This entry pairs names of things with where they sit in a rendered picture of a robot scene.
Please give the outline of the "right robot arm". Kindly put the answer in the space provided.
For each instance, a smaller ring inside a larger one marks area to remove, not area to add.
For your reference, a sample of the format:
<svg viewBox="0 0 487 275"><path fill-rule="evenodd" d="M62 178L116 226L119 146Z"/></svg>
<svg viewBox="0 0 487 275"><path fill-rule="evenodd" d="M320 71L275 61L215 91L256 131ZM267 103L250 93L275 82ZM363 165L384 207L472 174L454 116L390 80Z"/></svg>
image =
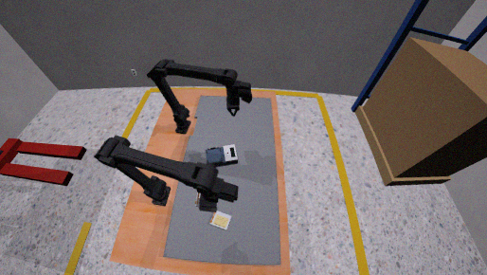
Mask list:
<svg viewBox="0 0 487 275"><path fill-rule="evenodd" d="M239 187L217 177L219 171L214 164L175 161L130 148L130 145L131 143L126 137L109 137L94 157L106 166L117 167L118 170L133 179L145 190L146 195L149 194L148 196L153 199L153 204L165 207L171 187L166 187L167 183L157 176L152 175L153 180L151 180L138 168L176 179L193 187L197 192L211 196L207 198L208 202L218 203L219 198L233 203L238 199Z"/></svg>

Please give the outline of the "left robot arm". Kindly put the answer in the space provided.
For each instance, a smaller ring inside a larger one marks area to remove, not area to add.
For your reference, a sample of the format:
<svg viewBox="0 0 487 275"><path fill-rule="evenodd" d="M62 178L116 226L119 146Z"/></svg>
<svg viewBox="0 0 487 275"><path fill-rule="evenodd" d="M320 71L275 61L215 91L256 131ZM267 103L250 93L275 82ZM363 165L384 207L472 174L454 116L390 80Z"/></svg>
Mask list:
<svg viewBox="0 0 487 275"><path fill-rule="evenodd" d="M226 76L223 76L223 73L226 74ZM179 103L179 101L171 91L171 88L169 87L167 81L165 80L164 77L167 77L167 75L176 75L207 80L220 83L221 85L225 85L226 94L228 96L233 97L237 95L236 97L232 98L233 105L240 105L240 98L242 101L245 101L247 103L250 103L252 101L250 83L236 81L238 73L233 69L216 69L188 64L177 64L174 62L174 60L164 59L159 64L156 64L155 68L153 68L147 74L147 76L154 81L154 83L162 93L163 97L171 107L174 117L173 120L176 122L177 125L175 133L185 135L188 131L187 129L189 129L191 121L187 120L187 118L189 118L189 109L186 108L184 104ZM186 123L186 121L188 121L189 123Z"/></svg>

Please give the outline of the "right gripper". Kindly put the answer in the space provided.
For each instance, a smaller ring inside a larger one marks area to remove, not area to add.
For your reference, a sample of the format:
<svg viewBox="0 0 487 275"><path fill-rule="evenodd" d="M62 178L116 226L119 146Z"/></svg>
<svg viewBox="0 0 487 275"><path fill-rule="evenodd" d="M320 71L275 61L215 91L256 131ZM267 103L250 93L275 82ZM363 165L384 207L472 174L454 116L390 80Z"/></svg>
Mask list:
<svg viewBox="0 0 487 275"><path fill-rule="evenodd" d="M217 203L208 202L207 198L211 196L200 195L199 210L200 211L217 211Z"/></svg>

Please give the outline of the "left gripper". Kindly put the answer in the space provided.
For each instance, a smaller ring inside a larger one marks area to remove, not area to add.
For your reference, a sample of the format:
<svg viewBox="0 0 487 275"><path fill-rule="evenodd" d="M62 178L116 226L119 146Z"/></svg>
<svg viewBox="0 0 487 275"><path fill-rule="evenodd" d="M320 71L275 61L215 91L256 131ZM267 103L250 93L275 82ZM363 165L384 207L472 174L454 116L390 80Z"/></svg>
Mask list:
<svg viewBox="0 0 487 275"><path fill-rule="evenodd" d="M236 96L233 96L233 97L236 97ZM227 99L226 99L227 110L232 115L232 117L234 117L236 115L237 111L240 110L240 105L233 105L233 99L232 99L233 97L227 96ZM231 109L235 109L234 114L232 113Z"/></svg>

